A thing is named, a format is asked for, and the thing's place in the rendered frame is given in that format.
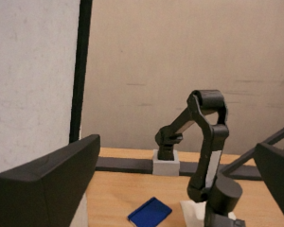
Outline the white sheet of paper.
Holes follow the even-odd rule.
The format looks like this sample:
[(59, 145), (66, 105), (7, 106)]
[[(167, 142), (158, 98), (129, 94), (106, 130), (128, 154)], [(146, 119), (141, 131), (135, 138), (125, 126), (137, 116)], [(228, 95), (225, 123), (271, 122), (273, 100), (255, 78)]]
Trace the white sheet of paper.
[[(186, 221), (186, 227), (204, 227), (204, 204), (195, 203), (194, 201), (180, 201), (183, 214)], [(229, 217), (235, 219), (233, 213)]]

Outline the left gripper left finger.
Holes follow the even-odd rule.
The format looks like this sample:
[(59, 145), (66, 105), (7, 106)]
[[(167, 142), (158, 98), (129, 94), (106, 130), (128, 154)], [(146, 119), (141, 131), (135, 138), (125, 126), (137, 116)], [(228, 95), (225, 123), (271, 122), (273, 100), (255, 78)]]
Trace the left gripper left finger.
[(0, 172), (0, 227), (70, 227), (99, 153), (91, 134)]

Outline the beige wall panel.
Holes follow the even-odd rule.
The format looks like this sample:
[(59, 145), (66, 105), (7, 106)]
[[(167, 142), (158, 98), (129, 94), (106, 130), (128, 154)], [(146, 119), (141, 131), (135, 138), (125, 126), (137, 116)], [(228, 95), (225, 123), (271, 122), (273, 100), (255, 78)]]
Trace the beige wall panel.
[(70, 227), (88, 227), (86, 191)]

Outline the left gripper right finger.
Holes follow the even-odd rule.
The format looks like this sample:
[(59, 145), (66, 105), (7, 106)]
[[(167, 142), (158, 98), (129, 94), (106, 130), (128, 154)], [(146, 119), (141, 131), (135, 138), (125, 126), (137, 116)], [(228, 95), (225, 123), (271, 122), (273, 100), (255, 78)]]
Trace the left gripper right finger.
[(262, 180), (284, 216), (284, 150), (257, 143), (253, 159)]

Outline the dark blue notebook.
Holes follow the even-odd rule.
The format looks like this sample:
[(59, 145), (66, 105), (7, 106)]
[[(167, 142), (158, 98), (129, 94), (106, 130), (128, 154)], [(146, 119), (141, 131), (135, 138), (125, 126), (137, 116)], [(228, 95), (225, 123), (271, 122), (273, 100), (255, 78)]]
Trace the dark blue notebook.
[(127, 216), (127, 220), (134, 227), (156, 227), (172, 209), (155, 197), (152, 197)]

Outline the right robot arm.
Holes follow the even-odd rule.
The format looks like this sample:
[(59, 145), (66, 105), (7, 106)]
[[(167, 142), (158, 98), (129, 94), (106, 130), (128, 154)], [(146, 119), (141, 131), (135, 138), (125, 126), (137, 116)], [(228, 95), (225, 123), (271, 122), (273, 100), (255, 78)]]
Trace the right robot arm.
[[(232, 219), (229, 214), (224, 214), (235, 210), (243, 193), (241, 185), (217, 174), (225, 139), (229, 136), (226, 123), (228, 108), (224, 96), (218, 89), (194, 90), (186, 103), (187, 107), (182, 113), (170, 125), (160, 128), (154, 136), (159, 146), (158, 160), (174, 161), (174, 144), (181, 143), (184, 140), (182, 132), (196, 122), (202, 129), (204, 140), (197, 171), (187, 185), (187, 195), (195, 203), (205, 202), (204, 218), (210, 217), (205, 227), (246, 227), (245, 220)], [(213, 113), (218, 113), (215, 125), (204, 117)]]

